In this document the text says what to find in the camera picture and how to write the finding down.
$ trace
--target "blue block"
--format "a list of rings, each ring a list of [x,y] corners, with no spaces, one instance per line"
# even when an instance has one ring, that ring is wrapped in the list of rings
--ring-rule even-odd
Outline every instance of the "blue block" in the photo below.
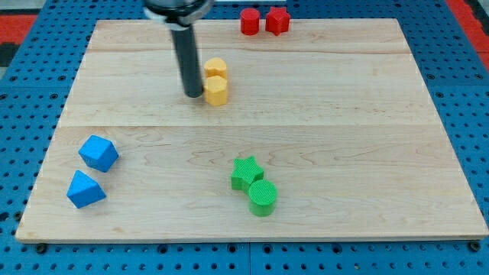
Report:
[[[102,172],[107,172],[119,157],[111,141],[95,135],[89,137],[78,153],[88,167]]]
[[[80,170],[75,172],[66,195],[77,208],[98,202],[106,197],[100,185]]]

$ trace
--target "green block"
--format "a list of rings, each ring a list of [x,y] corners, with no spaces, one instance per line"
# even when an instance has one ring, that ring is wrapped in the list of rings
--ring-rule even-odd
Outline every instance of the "green block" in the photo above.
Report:
[[[235,170],[231,175],[231,188],[242,190],[248,194],[250,185],[257,180],[262,180],[263,176],[263,168],[257,165],[253,156],[244,160],[235,159]]]
[[[258,180],[250,186],[248,195],[250,196],[248,206],[251,213],[264,217],[275,210],[277,188],[273,183],[267,180]]]

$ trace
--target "wooden board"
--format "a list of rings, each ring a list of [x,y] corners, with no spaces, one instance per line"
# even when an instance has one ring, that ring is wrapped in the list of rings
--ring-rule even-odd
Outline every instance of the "wooden board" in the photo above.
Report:
[[[475,239],[487,226],[394,19],[295,20],[278,37],[199,21],[229,103],[185,97],[168,30],[100,21],[17,231],[22,242]],[[115,142],[108,173],[77,151]],[[254,155],[278,189],[266,218],[230,188]],[[108,198],[75,209],[75,170]]]

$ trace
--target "stacked yellow blocks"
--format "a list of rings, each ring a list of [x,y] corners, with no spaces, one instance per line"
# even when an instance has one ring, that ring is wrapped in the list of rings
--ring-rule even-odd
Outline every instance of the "stacked yellow blocks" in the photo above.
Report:
[[[204,64],[206,84],[204,98],[212,106],[228,103],[228,67],[224,60],[214,57]]]

